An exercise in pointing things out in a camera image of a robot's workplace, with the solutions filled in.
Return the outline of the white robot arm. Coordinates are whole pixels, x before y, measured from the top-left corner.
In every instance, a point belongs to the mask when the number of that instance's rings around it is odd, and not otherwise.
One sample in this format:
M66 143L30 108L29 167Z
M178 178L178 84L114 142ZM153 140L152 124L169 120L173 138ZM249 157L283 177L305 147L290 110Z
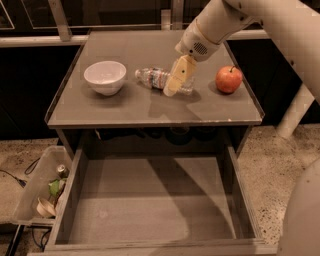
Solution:
M232 34L257 22L320 100L320 14L300 0L210 0L185 30L164 93L174 95L196 64ZM320 256L320 161L298 179L288 202L277 256Z

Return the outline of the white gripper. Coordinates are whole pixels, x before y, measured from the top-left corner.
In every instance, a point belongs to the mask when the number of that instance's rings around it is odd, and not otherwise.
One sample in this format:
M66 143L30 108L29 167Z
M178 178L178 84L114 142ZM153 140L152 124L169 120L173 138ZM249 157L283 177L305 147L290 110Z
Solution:
M169 97L175 95L178 89L193 76L197 62L209 59L219 47L219 44L206 39L197 23L193 21L175 46L175 50L183 56L173 62L170 78L163 89L164 94Z

